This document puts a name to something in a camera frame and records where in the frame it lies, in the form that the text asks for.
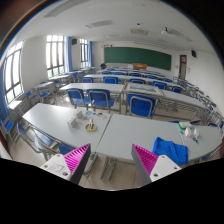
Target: blue cloth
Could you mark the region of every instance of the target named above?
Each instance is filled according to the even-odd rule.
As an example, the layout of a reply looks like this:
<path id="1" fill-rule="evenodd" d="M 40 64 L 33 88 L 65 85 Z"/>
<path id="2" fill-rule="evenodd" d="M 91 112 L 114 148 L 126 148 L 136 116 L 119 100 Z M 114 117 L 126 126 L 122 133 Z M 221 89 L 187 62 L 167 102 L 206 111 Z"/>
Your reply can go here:
<path id="1" fill-rule="evenodd" d="M 4 63 L 0 68 L 0 119 L 4 121 L 9 115 L 9 110 L 5 100 L 3 67 Z"/>
<path id="2" fill-rule="evenodd" d="M 89 67 L 93 66 L 92 41 L 88 41 Z"/>
<path id="3" fill-rule="evenodd" d="M 188 148 L 184 145 L 177 145 L 172 141 L 165 141 L 159 137 L 156 138 L 153 153 L 157 156 L 166 155 L 177 164 L 188 163 Z"/>
<path id="4" fill-rule="evenodd" d="M 72 38 L 67 37 L 66 41 L 66 48 L 67 48 L 67 56 L 68 56 L 68 71 L 72 72 Z"/>

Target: green chalkboard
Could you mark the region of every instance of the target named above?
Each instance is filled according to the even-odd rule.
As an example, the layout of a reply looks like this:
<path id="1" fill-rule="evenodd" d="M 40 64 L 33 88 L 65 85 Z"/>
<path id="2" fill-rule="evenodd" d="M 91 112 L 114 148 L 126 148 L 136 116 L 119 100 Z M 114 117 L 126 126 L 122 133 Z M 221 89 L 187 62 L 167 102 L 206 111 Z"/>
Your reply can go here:
<path id="1" fill-rule="evenodd" d="M 171 70 L 171 55 L 134 47 L 105 47 L 105 63 L 141 63 Z"/>

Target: floor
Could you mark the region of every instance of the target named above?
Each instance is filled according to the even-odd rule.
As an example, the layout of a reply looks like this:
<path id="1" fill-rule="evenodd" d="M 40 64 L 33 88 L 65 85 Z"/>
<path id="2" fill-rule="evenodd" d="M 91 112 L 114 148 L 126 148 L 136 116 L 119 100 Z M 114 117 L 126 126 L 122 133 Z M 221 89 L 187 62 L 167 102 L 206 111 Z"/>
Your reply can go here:
<path id="1" fill-rule="evenodd" d="M 56 98 L 57 98 L 58 106 L 73 108 L 68 97 L 64 97 L 62 99 L 61 97 L 57 96 Z M 182 116 L 187 118 L 188 117 L 190 118 L 192 115 L 192 112 L 183 111 L 183 110 L 174 112 L 172 111 L 171 108 L 168 111 L 164 110 L 163 108 L 160 108 L 160 109 L 157 108 L 155 112 L 158 114 L 164 114 L 167 116 L 169 115 L 176 116 L 176 117 Z M 121 114 L 125 114 L 124 105 L 122 105 Z M 175 120 L 175 119 L 165 118 L 160 116 L 154 116 L 153 119 L 161 120 L 164 122 Z M 27 133 L 30 138 L 34 137 L 32 129 L 28 129 Z M 30 164 L 37 167 L 40 167 L 45 163 L 43 154 L 35 153 L 32 150 L 32 148 L 30 148 L 21 138 L 19 138 L 16 144 L 12 144 L 12 142 L 9 142 L 9 148 L 10 148 L 10 153 L 14 161 Z M 100 154 L 98 155 L 98 158 L 90 172 L 89 177 L 87 178 L 85 176 L 82 176 L 79 186 L 84 188 L 99 189 L 99 190 L 125 190 L 125 189 L 133 189 L 133 188 L 142 187 L 142 184 L 139 179 L 135 166 L 130 164 L 116 163 L 111 179 L 108 180 L 109 171 L 112 165 L 109 162 L 105 170 L 103 178 L 100 179 L 100 174 L 104 165 L 105 158 L 106 158 L 105 155 L 100 155 Z M 213 160 L 219 159 L 219 158 L 220 158 L 220 155 L 216 154 L 216 156 L 213 157 Z M 86 169 L 89 167 L 91 162 L 92 161 L 89 159 L 86 165 Z"/>

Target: wall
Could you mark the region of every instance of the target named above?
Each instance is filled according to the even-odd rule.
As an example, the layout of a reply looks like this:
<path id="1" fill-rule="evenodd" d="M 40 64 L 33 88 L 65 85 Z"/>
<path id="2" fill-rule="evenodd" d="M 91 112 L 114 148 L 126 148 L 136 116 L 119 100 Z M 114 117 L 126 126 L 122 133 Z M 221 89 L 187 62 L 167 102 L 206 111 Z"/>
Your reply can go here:
<path id="1" fill-rule="evenodd" d="M 186 80 L 198 86 L 205 95 L 208 95 L 218 106 L 224 115 L 224 71 L 219 59 L 209 53 L 196 52 L 196 58 L 192 57 L 191 51 L 178 51 L 176 64 L 179 67 L 180 55 L 187 55 Z M 178 76 L 179 69 L 176 69 L 175 76 Z"/>
<path id="2" fill-rule="evenodd" d="M 73 70 L 81 68 L 81 45 L 79 38 L 77 38 L 77 44 L 72 45 L 72 67 Z"/>
<path id="3" fill-rule="evenodd" d="M 45 36 L 24 41 L 21 57 L 21 78 L 24 91 L 32 90 L 40 82 L 48 80 Z"/>
<path id="4" fill-rule="evenodd" d="M 171 49 L 162 49 L 162 48 L 153 47 L 149 45 L 136 44 L 132 41 L 93 42 L 93 66 L 97 67 L 97 70 L 100 69 L 100 65 L 104 62 L 104 48 L 102 47 L 104 44 L 110 44 L 113 47 L 144 48 L 144 49 L 150 49 L 150 50 L 170 54 L 172 56 L 171 71 L 154 68 L 154 67 L 148 67 L 147 70 L 160 72 L 161 74 L 165 75 L 167 78 L 173 79 L 173 76 L 176 70 L 175 69 L 176 51 Z M 121 63 L 107 63 L 107 67 L 113 67 L 113 66 L 127 67 L 127 65 L 128 64 L 123 64 L 123 63 L 122 64 Z"/>

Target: window frame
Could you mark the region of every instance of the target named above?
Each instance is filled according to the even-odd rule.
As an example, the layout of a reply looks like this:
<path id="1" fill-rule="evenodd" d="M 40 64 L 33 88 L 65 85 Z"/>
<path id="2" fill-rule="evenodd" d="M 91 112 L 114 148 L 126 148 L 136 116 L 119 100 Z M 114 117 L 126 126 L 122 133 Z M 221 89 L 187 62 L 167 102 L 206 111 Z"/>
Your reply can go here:
<path id="1" fill-rule="evenodd" d="M 16 46 L 17 46 L 17 44 L 19 44 L 19 43 L 21 43 L 22 42 L 22 46 L 21 46 L 21 48 L 19 48 L 19 49 L 17 49 L 16 50 Z M 16 100 L 19 96 L 21 96 L 23 93 L 24 93 L 24 90 L 23 90 L 23 85 L 22 85 L 22 82 L 21 82 L 21 55 L 22 55 L 22 48 L 23 48 L 23 44 L 24 44 L 24 42 L 23 41 L 21 41 L 21 42 L 19 42 L 19 43 L 17 43 L 16 45 L 13 45 L 9 50 L 8 50 L 8 52 L 13 48 L 13 47 L 15 47 L 15 49 L 14 49 L 14 51 L 12 52 L 12 53 L 10 53 L 10 54 L 8 54 L 8 52 L 7 52 L 7 54 L 6 54 L 6 57 L 5 57 L 5 60 L 4 60 L 4 67 L 3 67 L 3 77 L 4 77 L 4 93 L 5 93 L 5 100 L 6 100 L 6 103 L 7 103 L 7 105 L 9 105 L 10 103 L 12 103 L 14 100 Z M 14 66 L 13 66 L 13 64 L 14 64 L 14 57 L 15 57 L 15 54 L 17 53 L 17 52 L 20 52 L 19 53 L 19 62 L 18 62 L 18 78 L 19 78 L 19 81 L 17 82 L 17 83 L 13 83 L 14 82 L 14 80 L 13 80 L 13 68 L 14 68 Z M 9 88 L 9 89 L 7 89 L 6 90 L 6 65 L 7 65 L 7 61 L 8 61 L 8 59 L 10 58 L 10 56 L 12 56 L 12 62 L 11 62 L 11 67 L 10 67 L 10 70 L 11 70 L 11 87 Z M 21 93 L 18 95 L 18 96 L 16 96 L 15 95 L 15 87 L 17 87 L 18 85 L 20 85 L 21 86 Z M 13 96 L 14 96 L 14 98 L 9 102 L 8 101 L 8 98 L 7 98 L 7 94 L 10 92 L 10 91 L 12 91 L 13 92 Z"/>
<path id="2" fill-rule="evenodd" d="M 88 67 L 89 66 L 89 50 L 88 50 L 88 40 L 85 40 L 85 39 L 80 39 L 80 46 L 81 46 L 81 68 L 84 68 L 83 67 L 83 64 L 85 63 L 85 67 Z"/>
<path id="3" fill-rule="evenodd" d="M 48 41 L 46 42 L 46 51 L 47 51 L 47 44 L 50 44 L 50 67 L 48 68 L 47 67 L 47 75 L 48 75 L 48 78 L 52 78 L 52 77 L 55 77 L 55 76 L 58 76 L 58 74 L 60 74 L 60 70 L 59 70 L 59 67 L 63 67 L 64 68 L 64 72 L 65 72 L 65 56 L 64 56 L 64 45 L 65 45 L 65 36 L 63 35 L 47 35 L 47 36 L 51 36 L 51 41 Z M 53 41 L 53 36 L 57 36 L 57 41 Z M 63 37 L 63 40 L 62 41 L 59 41 L 58 38 L 59 36 L 62 36 Z M 52 44 L 53 43 L 56 43 L 56 62 L 57 62 L 57 65 L 56 66 L 53 66 L 53 57 L 52 57 Z M 59 65 L 59 52 L 58 52 L 58 46 L 59 46 L 59 43 L 62 44 L 62 62 L 63 64 L 62 65 Z M 57 75 L 54 75 L 54 69 L 58 69 L 58 74 Z"/>

